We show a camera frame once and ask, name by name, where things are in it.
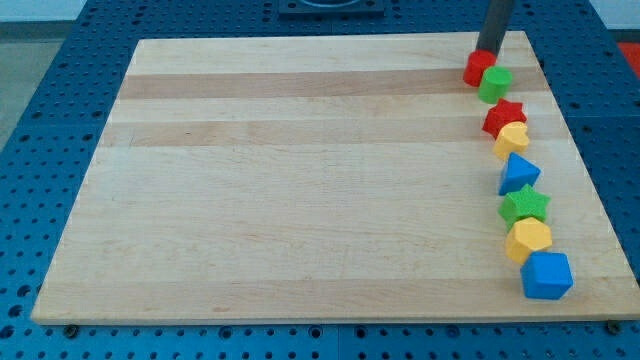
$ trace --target red star block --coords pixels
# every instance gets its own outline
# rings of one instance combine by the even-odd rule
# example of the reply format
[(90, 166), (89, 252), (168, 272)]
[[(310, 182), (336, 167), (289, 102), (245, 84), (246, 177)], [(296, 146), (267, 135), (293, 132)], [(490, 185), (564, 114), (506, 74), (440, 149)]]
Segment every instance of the red star block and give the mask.
[(500, 130), (508, 123), (514, 121), (527, 121), (527, 116), (522, 112), (522, 103), (499, 99), (498, 104), (489, 109), (487, 117), (484, 119), (482, 130), (488, 132), (496, 139)]

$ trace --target black cylindrical post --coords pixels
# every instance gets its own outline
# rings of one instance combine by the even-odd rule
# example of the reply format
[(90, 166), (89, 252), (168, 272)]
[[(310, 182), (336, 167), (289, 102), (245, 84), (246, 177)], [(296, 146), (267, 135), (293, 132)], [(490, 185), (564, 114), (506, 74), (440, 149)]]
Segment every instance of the black cylindrical post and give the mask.
[(491, 0), (482, 31), (478, 37), (476, 50), (487, 50), (496, 56), (498, 55), (504, 34), (507, 32), (514, 3), (515, 0)]

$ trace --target white floor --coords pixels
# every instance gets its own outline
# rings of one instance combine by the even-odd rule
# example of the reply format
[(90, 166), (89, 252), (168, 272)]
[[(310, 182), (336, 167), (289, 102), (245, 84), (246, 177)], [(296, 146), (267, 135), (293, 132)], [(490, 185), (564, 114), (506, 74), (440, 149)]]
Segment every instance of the white floor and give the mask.
[(0, 150), (13, 132), (62, 39), (0, 41)]

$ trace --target green block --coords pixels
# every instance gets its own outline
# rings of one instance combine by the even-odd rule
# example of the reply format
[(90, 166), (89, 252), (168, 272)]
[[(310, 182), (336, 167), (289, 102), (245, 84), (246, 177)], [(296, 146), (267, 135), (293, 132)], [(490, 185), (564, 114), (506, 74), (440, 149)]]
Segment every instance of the green block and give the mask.
[(501, 66), (491, 66), (484, 71), (478, 88), (478, 97), (487, 104), (495, 104), (504, 98), (509, 91), (513, 75), (509, 69)]
[(507, 193), (500, 205), (498, 213), (507, 223), (507, 232), (513, 224), (528, 217), (534, 217), (542, 222), (547, 219), (547, 205), (551, 198), (536, 192), (527, 184), (519, 191)]

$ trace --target blue triangle block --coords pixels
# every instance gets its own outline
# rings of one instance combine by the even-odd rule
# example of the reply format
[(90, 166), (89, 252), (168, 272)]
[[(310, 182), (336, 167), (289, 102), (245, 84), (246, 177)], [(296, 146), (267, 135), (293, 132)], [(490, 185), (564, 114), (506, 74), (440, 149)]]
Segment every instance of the blue triangle block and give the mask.
[(519, 191), (523, 186), (533, 186), (540, 176), (540, 169), (517, 153), (512, 152), (500, 175), (500, 196), (512, 191)]

